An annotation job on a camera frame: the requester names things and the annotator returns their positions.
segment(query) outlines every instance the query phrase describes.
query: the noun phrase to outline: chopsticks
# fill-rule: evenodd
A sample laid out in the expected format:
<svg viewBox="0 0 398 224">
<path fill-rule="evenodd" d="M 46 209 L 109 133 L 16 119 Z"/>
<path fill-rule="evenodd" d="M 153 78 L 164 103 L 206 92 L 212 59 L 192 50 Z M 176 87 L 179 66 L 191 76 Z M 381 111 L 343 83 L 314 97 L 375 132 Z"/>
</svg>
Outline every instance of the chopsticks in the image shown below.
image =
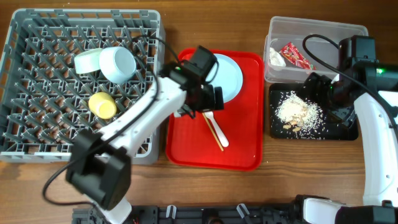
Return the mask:
<svg viewBox="0 0 398 224">
<path fill-rule="evenodd" d="M 207 117 L 205 116 L 205 114 L 202 113 L 202 115 L 203 115 L 203 117 L 205 118 L 205 121 L 206 121 L 207 125 L 209 126 L 211 133 L 213 134 L 214 138 L 216 139 L 216 142 L 217 142 L 218 146 L 220 147 L 221 151 L 224 152 L 224 148 L 223 148 L 223 146 L 221 145 L 220 141 L 218 140 L 218 137 L 217 137 L 216 133 L 214 133 L 213 127 L 210 125 L 210 123 L 209 123 L 209 121 L 207 120 Z"/>
</svg>

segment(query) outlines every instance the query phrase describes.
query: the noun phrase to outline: clear plastic container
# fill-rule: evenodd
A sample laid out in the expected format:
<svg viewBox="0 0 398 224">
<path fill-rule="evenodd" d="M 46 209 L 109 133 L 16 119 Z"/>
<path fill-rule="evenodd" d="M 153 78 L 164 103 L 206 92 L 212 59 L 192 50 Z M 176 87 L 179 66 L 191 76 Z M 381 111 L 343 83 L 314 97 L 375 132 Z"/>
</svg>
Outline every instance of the clear plastic container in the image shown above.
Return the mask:
<svg viewBox="0 0 398 224">
<path fill-rule="evenodd" d="M 320 34 L 330 38 L 338 43 L 342 39 L 352 37 L 353 35 L 368 35 L 365 26 L 342 24 L 338 22 L 317 21 L 312 19 L 297 19 L 290 17 L 275 16 L 271 19 L 269 33 L 266 37 L 264 48 L 265 79 L 267 82 L 304 82 L 311 72 L 317 72 L 319 75 L 326 75 L 334 78 L 336 73 L 320 65 L 308 56 L 303 49 L 303 39 L 310 34 Z M 269 62 L 269 48 L 273 47 L 280 51 L 283 46 L 289 42 L 293 43 L 298 51 L 310 61 L 316 70 L 306 70 L 296 67 L 285 59 L 286 67 L 271 65 Z M 307 48 L 317 57 L 336 67 L 338 65 L 338 51 L 329 42 L 311 38 L 307 40 Z"/>
</svg>

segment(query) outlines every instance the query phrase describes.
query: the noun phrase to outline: red snack packet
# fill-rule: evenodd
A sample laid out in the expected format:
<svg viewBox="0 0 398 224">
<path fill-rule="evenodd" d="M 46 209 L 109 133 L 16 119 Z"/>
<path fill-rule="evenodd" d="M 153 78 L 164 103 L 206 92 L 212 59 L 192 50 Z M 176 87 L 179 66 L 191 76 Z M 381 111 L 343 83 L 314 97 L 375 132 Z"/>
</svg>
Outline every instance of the red snack packet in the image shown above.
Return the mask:
<svg viewBox="0 0 398 224">
<path fill-rule="evenodd" d="M 317 69 L 307 59 L 305 59 L 305 57 L 299 52 L 296 46 L 291 42 L 285 45 L 285 47 L 282 47 L 279 53 L 283 55 L 288 61 L 292 62 L 292 64 L 294 64 L 295 66 L 311 70 Z"/>
</svg>

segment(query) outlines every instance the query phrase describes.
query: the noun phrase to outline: table surface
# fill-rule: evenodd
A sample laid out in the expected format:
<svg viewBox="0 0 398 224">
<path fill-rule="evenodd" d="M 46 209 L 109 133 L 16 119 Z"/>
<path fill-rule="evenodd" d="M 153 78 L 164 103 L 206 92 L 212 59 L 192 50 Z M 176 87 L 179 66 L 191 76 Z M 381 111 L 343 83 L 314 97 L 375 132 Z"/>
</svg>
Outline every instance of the table surface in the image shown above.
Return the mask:
<svg viewBox="0 0 398 224">
<path fill-rule="evenodd" d="M 0 43 L 5 42 L 12 12 L 18 8 L 155 9 L 162 16 L 167 42 L 177 52 L 203 45 L 262 55 L 270 19 L 287 16 L 364 25 L 376 38 L 378 59 L 396 63 L 397 6 L 397 1 L 373 0 L 3 0 Z M 361 136 L 355 141 L 272 139 L 269 121 L 265 122 L 263 162 L 255 171 L 180 167 L 167 160 L 163 148 L 153 166 L 132 167 L 129 201 L 133 205 L 236 205 L 289 202 L 297 194 L 312 194 L 362 204 Z M 71 207 L 49 205 L 40 194 L 44 182 L 62 165 L 0 162 L 0 223 L 70 223 Z M 64 181 L 64 175 L 52 184 L 49 194 L 56 200 L 84 199 Z"/>
</svg>

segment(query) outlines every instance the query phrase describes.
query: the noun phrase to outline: plate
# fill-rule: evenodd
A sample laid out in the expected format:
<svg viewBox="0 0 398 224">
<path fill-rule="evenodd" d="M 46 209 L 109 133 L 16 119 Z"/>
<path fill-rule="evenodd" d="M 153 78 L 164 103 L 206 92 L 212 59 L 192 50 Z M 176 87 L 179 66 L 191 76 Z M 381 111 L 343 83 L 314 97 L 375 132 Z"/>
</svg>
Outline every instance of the plate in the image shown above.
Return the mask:
<svg viewBox="0 0 398 224">
<path fill-rule="evenodd" d="M 223 89 L 224 103 L 231 101 L 241 91 L 243 85 L 243 74 L 239 65 L 230 57 L 215 54 L 218 63 L 220 64 L 218 72 L 211 85 L 213 87 L 220 86 Z M 210 81 L 216 72 L 217 64 L 210 70 L 209 75 L 206 77 L 206 81 Z"/>
</svg>

